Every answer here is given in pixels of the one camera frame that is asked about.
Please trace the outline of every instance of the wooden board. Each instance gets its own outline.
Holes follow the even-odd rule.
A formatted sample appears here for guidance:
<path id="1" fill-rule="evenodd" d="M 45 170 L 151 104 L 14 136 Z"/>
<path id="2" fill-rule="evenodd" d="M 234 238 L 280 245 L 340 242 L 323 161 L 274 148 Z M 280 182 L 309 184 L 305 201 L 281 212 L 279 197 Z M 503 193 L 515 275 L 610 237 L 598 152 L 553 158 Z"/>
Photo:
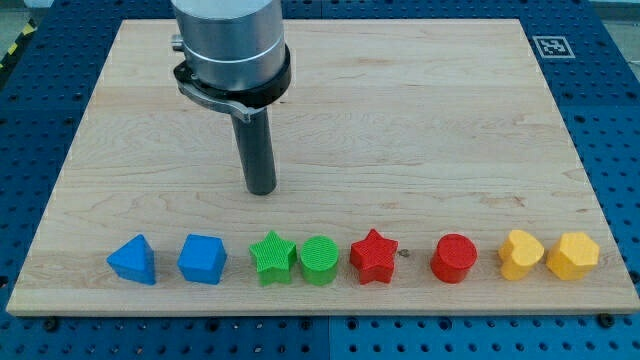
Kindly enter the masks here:
<path id="1" fill-rule="evenodd" d="M 288 21 L 294 80 L 271 108 L 279 187 L 245 190 L 226 115 L 178 94 L 173 21 L 125 21 L 13 292 L 14 315 L 559 314 L 633 312 L 636 292 L 519 22 Z M 390 285 L 358 285 L 348 249 L 372 227 L 400 242 Z M 522 228 L 547 249 L 586 231 L 601 264 L 519 282 L 497 249 Z M 275 229 L 341 248 L 338 278 L 260 287 L 248 245 Z M 221 236 L 223 281 L 184 281 L 190 232 Z M 427 259 L 460 232 L 480 257 L 439 282 Z M 106 256 L 137 233 L 157 285 L 119 279 Z"/>

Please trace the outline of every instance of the yellow hexagon block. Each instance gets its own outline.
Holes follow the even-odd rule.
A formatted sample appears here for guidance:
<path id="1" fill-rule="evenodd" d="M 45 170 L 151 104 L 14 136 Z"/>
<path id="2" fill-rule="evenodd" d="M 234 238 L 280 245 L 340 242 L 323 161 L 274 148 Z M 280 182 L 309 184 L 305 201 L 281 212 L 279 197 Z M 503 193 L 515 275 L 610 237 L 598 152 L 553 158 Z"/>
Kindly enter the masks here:
<path id="1" fill-rule="evenodd" d="M 544 246 L 533 235 L 522 230 L 512 230 L 498 255 L 502 260 L 500 273 L 507 280 L 520 280 L 544 255 Z"/>
<path id="2" fill-rule="evenodd" d="M 600 246 L 589 235 L 564 233 L 549 250 L 547 267 L 562 280 L 582 279 L 598 265 Z"/>

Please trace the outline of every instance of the red star block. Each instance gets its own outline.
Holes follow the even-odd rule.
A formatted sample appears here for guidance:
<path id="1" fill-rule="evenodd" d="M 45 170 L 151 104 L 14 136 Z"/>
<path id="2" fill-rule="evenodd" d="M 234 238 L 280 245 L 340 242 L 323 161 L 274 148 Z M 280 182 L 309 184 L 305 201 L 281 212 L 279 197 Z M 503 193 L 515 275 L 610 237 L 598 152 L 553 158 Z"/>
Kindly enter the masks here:
<path id="1" fill-rule="evenodd" d="M 371 281 L 390 283 L 397 249 L 397 241 L 385 239 L 376 229 L 371 229 L 364 240 L 351 244 L 349 260 L 360 273 L 360 284 Z"/>

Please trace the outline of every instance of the blue block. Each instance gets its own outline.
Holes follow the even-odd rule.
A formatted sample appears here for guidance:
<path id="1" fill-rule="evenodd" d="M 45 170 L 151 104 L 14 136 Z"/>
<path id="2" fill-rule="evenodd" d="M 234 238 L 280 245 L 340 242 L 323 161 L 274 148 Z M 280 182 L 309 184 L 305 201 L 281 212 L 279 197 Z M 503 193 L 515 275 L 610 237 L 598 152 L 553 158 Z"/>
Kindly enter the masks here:
<path id="1" fill-rule="evenodd" d="M 226 261 L 222 239 L 189 234 L 182 247 L 178 267 L 187 281 L 216 285 L 220 282 Z"/>
<path id="2" fill-rule="evenodd" d="M 109 255 L 107 263 L 123 279 L 148 285 L 156 283 L 153 250 L 142 234 Z"/>

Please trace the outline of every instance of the yellow black warning tape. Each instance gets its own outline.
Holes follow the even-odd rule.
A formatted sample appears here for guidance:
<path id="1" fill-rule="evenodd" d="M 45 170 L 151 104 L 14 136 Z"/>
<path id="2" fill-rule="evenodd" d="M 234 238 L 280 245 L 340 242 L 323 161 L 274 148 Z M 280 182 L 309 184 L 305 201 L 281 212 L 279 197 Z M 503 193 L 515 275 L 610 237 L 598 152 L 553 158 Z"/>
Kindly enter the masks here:
<path id="1" fill-rule="evenodd" d="M 4 88 L 11 72 L 18 64 L 18 61 L 27 49 L 27 45 L 35 35 L 37 28 L 33 20 L 29 20 L 27 25 L 22 29 L 16 41 L 9 46 L 7 53 L 0 60 L 0 90 Z"/>

